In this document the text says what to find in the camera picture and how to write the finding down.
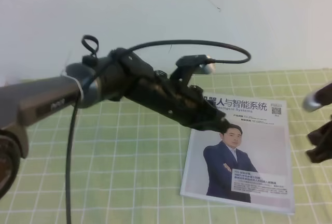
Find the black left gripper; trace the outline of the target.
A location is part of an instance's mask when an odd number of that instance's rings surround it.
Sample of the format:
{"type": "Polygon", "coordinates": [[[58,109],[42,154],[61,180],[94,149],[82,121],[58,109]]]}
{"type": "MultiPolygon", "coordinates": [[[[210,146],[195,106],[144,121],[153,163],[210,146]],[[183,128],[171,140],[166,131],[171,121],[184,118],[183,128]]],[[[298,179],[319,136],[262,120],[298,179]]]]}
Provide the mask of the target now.
{"type": "Polygon", "coordinates": [[[165,72],[154,70],[138,55],[124,48],[114,50],[114,59],[124,72],[118,92],[114,93],[115,102],[125,97],[199,131],[226,132],[230,128],[225,113],[204,98],[200,87],[171,81],[165,72]]]}

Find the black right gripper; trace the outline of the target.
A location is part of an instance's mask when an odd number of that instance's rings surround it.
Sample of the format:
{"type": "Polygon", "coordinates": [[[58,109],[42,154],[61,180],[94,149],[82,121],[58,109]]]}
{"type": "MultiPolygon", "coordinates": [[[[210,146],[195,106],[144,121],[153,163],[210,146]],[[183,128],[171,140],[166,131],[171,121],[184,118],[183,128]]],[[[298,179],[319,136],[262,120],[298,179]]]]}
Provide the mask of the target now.
{"type": "Polygon", "coordinates": [[[332,158],[331,123],[330,120],[307,135],[309,142],[315,146],[315,148],[306,151],[311,163],[321,163],[332,158]]]}

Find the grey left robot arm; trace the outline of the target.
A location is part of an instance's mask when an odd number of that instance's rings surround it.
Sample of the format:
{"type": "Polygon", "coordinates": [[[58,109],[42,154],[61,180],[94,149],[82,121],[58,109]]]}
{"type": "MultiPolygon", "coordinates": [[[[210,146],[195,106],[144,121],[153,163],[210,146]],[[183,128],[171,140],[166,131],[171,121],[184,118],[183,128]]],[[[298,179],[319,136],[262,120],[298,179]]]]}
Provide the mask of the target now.
{"type": "Polygon", "coordinates": [[[88,108],[125,97],[191,129],[227,130],[226,115],[204,98],[201,88],[188,84],[193,74],[211,73],[214,63],[207,55],[187,55],[167,75],[119,48],[100,59],[85,56],[61,76],[2,87],[1,195],[11,188],[29,152],[26,128],[75,103],[88,108]]]}

